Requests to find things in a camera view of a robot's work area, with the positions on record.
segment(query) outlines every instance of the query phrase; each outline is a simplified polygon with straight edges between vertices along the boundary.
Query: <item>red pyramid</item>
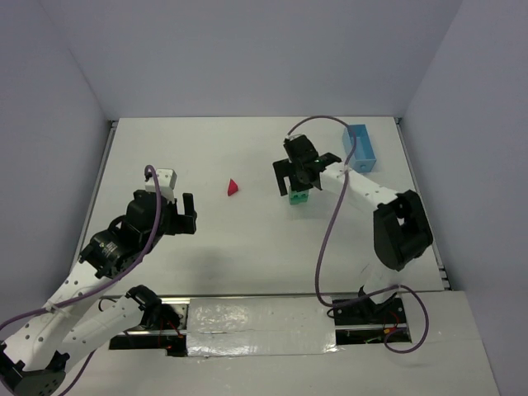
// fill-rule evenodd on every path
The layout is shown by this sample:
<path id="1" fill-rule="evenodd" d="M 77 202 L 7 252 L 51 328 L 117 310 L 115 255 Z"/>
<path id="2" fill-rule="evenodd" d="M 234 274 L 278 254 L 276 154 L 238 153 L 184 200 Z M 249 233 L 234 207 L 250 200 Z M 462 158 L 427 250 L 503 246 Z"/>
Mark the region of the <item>red pyramid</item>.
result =
<path id="1" fill-rule="evenodd" d="M 238 191 L 238 185 L 233 179 L 229 179 L 228 196 L 231 196 Z"/>

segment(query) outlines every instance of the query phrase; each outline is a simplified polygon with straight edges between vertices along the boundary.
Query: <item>blue plastic container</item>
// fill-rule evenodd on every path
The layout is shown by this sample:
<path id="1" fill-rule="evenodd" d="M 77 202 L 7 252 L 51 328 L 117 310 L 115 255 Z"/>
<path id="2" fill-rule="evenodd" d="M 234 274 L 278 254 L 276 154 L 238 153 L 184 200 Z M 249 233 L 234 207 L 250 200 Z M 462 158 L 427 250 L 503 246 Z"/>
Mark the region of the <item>blue plastic container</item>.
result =
<path id="1" fill-rule="evenodd" d="M 371 172 L 376 163 L 376 156 L 370 143 L 369 133 L 364 124 L 348 125 L 343 132 L 343 145 L 345 146 L 346 155 L 352 150 L 354 138 L 352 131 L 356 132 L 357 146 L 356 152 L 350 160 L 350 167 L 358 173 Z"/>

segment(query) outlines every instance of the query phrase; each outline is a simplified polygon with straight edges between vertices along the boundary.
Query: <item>gray wall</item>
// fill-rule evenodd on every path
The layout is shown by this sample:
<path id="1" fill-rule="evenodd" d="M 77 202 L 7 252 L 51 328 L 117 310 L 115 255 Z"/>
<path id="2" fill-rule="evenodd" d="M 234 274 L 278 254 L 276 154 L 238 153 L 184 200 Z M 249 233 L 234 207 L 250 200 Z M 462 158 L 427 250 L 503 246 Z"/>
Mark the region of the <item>gray wall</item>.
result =
<path id="1" fill-rule="evenodd" d="M 460 0 L 41 0 L 107 115 L 402 115 Z"/>
<path id="2" fill-rule="evenodd" d="M 0 130 L 3 321 L 40 307 L 68 274 L 108 131 L 34 0 L 0 2 Z"/>
<path id="3" fill-rule="evenodd" d="M 403 133 L 502 396 L 526 396 L 528 2 L 464 0 Z"/>

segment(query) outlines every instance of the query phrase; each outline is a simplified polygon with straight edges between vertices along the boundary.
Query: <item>purple cable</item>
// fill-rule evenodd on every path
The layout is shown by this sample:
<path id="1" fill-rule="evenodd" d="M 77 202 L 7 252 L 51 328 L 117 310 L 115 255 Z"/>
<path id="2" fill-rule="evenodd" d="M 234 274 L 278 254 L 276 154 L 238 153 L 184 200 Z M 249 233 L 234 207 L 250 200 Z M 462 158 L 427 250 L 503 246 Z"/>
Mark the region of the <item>purple cable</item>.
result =
<path id="1" fill-rule="evenodd" d="M 145 175 L 145 177 L 149 177 L 149 175 L 150 175 L 150 176 L 152 176 L 152 178 L 154 180 L 154 187 L 156 189 L 156 214 L 154 216 L 154 223 L 153 223 L 153 226 L 152 226 L 152 231 L 150 232 L 150 235 L 148 236 L 147 243 L 145 244 L 143 250 L 141 251 L 139 256 L 134 260 L 134 262 L 132 263 L 131 266 L 129 266 L 124 272 L 122 272 L 121 274 L 116 276 L 110 282 L 105 283 L 104 285 L 101 285 L 101 286 L 97 287 L 96 289 L 86 293 L 85 295 L 80 295 L 80 296 L 74 297 L 72 299 L 66 299 L 65 301 L 61 301 L 60 303 L 56 304 L 57 307 L 59 307 L 59 308 L 68 307 L 69 305 L 75 304 L 75 303 L 77 303 L 79 301 L 82 301 L 83 299 L 87 299 L 89 297 L 92 297 L 93 295 L 96 295 L 96 294 L 102 292 L 103 290 L 106 290 L 109 287 L 113 286 L 115 283 L 119 282 L 121 279 L 123 279 L 125 276 L 127 276 L 132 270 L 134 270 L 134 268 L 136 268 L 138 266 L 138 264 L 140 264 L 143 261 L 143 258 L 145 257 L 145 255 L 150 251 L 150 248 L 151 248 L 151 246 L 152 246 L 152 244 L 154 242 L 154 238 L 156 237 L 156 233 L 158 232 L 159 220 L 161 218 L 161 213 L 162 213 L 162 193 L 161 193 L 161 190 L 159 188 L 159 181 L 158 181 L 158 175 L 156 174 L 156 169 L 152 165 L 147 165 L 145 167 L 144 175 Z M 0 324 L 0 332 L 6 326 L 9 326 L 10 324 L 12 324 L 14 322 L 17 322 L 17 321 L 22 320 L 24 318 L 29 318 L 29 317 L 33 317 L 33 316 L 39 316 L 39 315 L 47 314 L 47 313 L 48 313 L 48 311 L 46 309 L 44 309 L 44 308 L 34 309 L 34 310 L 26 312 L 26 313 L 21 313 L 20 315 L 17 315 L 15 317 L 11 318 L 11 319 L 8 319 L 5 322 L 3 322 L 2 324 Z M 92 353 L 90 353 L 90 355 L 88 355 L 87 359 L 84 361 L 84 365 L 82 365 L 81 370 L 77 374 L 77 377 L 75 377 L 75 379 L 68 386 L 68 388 L 66 390 L 64 390 L 64 392 L 62 392 L 59 396 L 64 396 L 77 383 L 78 379 L 83 374 L 83 371 L 86 369 L 86 367 L 88 365 L 88 362 L 90 361 L 90 359 L 92 359 L 92 356 L 93 356 L 94 352 L 92 352 Z"/>
<path id="2" fill-rule="evenodd" d="M 288 134 L 286 134 L 286 136 L 290 136 L 298 127 L 300 127 L 305 122 L 308 122 L 310 120 L 316 120 L 316 119 L 333 120 L 333 121 L 338 122 L 341 125 L 345 125 L 345 127 L 348 128 L 348 124 L 346 122 L 344 122 L 342 120 L 339 120 L 336 117 L 332 117 L 330 115 L 313 115 L 313 116 L 305 118 L 304 120 L 302 120 L 302 121 L 298 122 L 297 124 L 295 124 L 293 126 L 293 128 L 291 128 L 291 130 L 288 132 Z M 352 145 L 352 150 L 346 156 L 345 166 L 347 166 L 348 163 L 350 162 L 350 160 L 352 158 L 352 155 L 354 155 L 354 152 L 356 151 L 356 146 L 357 146 L 356 132 L 354 130 L 351 130 L 351 132 L 352 132 L 352 137 L 354 139 L 354 144 Z M 341 190 L 341 193 L 339 194 L 339 198 L 337 199 L 336 207 L 335 207 L 335 209 L 332 212 L 332 216 L 330 217 L 330 221 L 328 222 L 326 233 L 324 234 L 324 237 L 323 237 L 323 242 L 321 243 L 321 248 L 319 249 L 319 255 L 318 255 L 318 259 L 317 259 L 317 264 L 315 266 L 315 282 L 314 282 L 315 283 L 315 295 L 317 296 L 317 299 L 319 300 L 319 303 L 321 303 L 325 307 L 331 308 L 330 310 L 334 310 L 334 309 L 337 309 L 337 308 L 348 307 L 348 306 L 357 304 L 357 303 L 359 303 L 359 302 L 361 302 L 361 301 L 363 301 L 365 299 L 369 299 L 370 297 L 373 297 L 375 295 L 380 295 L 382 293 L 385 293 L 386 291 L 397 290 L 399 288 L 407 290 L 409 293 L 411 293 L 411 295 L 418 301 L 418 303 L 422 307 L 423 315 L 425 317 L 425 322 L 426 322 L 424 330 L 423 330 L 422 338 L 420 338 L 420 341 L 418 341 L 418 343 L 415 346 L 413 346 L 413 347 L 411 347 L 409 349 L 406 349 L 406 350 L 403 350 L 403 351 L 394 349 L 394 348 L 392 348 L 389 345 L 388 340 L 395 332 L 404 331 L 404 329 L 398 329 L 398 330 L 395 330 L 394 332 L 390 332 L 389 334 L 387 334 L 385 336 L 384 345 L 385 345 L 385 347 L 387 349 L 389 349 L 391 352 L 394 352 L 394 353 L 404 354 L 404 353 L 414 352 L 419 347 L 421 347 L 423 345 L 423 343 L 426 341 L 427 334 L 429 333 L 429 314 L 427 313 L 426 306 L 423 303 L 422 299 L 420 299 L 418 294 L 414 290 L 411 290 L 411 288 L 409 288 L 409 287 L 407 287 L 405 285 L 392 285 L 392 286 L 389 286 L 389 287 L 385 287 L 384 289 L 373 291 L 372 293 L 368 293 L 366 295 L 362 295 L 361 297 L 358 297 L 356 299 L 349 299 L 348 301 L 343 301 L 341 303 L 336 303 L 336 304 L 327 303 L 323 299 L 323 296 L 321 294 L 321 290 L 320 290 L 320 286 L 319 286 L 319 280 L 320 280 L 320 277 L 321 277 L 321 266 L 323 265 L 324 253 L 326 251 L 326 248 L 327 248 L 327 245 L 328 245 L 328 240 L 330 239 L 330 235 L 332 234 L 333 226 L 336 223 L 337 215 L 339 215 L 339 210 L 341 209 L 341 205 L 342 205 L 342 203 L 343 203 L 343 201 L 345 199 L 345 194 L 347 193 L 347 190 L 348 190 L 348 182 L 349 182 L 348 172 L 345 172 L 345 181 L 343 182 L 343 188 Z"/>

